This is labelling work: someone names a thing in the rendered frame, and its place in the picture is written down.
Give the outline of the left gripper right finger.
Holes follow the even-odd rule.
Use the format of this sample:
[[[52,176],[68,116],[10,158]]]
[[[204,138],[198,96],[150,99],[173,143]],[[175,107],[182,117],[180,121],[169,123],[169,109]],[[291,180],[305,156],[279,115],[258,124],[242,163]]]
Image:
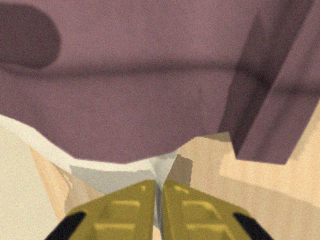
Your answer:
[[[232,215],[247,210],[174,180],[162,191],[164,240],[251,240]]]

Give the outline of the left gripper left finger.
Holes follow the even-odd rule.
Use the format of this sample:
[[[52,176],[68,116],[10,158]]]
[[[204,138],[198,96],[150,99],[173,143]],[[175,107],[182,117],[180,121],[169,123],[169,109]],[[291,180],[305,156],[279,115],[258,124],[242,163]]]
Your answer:
[[[69,240],[152,240],[154,208],[155,180],[143,180],[70,210],[87,215]]]

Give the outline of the maroon pillowcase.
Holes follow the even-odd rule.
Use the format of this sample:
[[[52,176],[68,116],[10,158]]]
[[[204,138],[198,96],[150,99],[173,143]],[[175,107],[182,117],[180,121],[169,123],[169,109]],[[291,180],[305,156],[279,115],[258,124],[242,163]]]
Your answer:
[[[319,100],[320,0],[0,0],[0,115],[74,159],[286,165]]]

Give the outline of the cream pillow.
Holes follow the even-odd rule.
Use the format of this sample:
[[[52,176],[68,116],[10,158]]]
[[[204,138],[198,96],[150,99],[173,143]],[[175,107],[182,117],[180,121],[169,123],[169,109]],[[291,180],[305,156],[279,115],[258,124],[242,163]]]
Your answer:
[[[49,142],[34,128],[0,115],[0,126],[18,136],[44,158],[107,195],[143,180],[155,180],[154,226],[164,240],[162,190],[163,183],[177,156],[178,150],[156,157],[115,164],[74,159]]]

